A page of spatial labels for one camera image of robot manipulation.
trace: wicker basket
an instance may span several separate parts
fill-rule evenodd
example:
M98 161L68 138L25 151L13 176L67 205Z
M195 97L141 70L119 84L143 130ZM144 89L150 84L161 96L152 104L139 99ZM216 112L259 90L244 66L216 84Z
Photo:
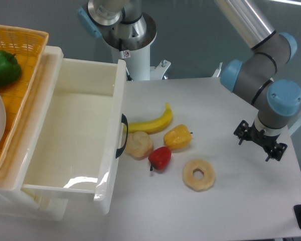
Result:
M0 167L18 126L48 36L41 31L0 25L0 49L15 54L22 69L17 81L0 88L7 113L6 129L0 141Z

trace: red pepper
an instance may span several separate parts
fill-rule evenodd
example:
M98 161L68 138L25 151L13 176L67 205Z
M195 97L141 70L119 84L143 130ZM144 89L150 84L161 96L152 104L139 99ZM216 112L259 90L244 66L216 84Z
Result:
M172 152L167 147L160 147L156 149L148 157L150 162L150 170L152 171L153 167L156 170L164 169L170 161L171 156Z

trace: toy banana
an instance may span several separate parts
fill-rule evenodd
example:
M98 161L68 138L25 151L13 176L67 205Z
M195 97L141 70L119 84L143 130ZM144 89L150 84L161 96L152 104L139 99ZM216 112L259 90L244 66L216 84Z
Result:
M147 122L132 122L128 124L128 133L134 133L137 131L146 132L147 134L152 134L160 132L165 129L173 118L173 112L171 110L170 104L165 104L164 113L157 119L152 119Z

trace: black drawer handle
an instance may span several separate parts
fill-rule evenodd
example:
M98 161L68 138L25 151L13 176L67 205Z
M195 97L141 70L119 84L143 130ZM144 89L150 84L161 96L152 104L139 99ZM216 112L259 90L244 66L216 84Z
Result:
M121 114L121 122L126 125L126 138L125 138L125 143L121 148L118 148L116 150L116 158L120 157L121 154L124 152L126 144L127 144L127 138L128 138L128 121L127 118L124 114Z

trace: white table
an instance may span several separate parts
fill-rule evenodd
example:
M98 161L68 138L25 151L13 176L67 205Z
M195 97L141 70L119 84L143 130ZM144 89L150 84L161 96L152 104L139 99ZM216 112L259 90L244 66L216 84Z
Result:
M127 83L129 121L159 116L165 102L174 119L186 124L190 146L175 151L167 168L150 172L148 160L126 154L119 160L108 216L93 203L69 201L62 222L0 215L0 240L248 240L301 236L293 206L301 204L301 173L288 131L280 162L265 162L258 145L238 145L233 131L241 120L252 124L257 110L229 93L217 78ZM155 148L165 132L152 135ZM211 162L214 187L194 192L182 181L193 158Z

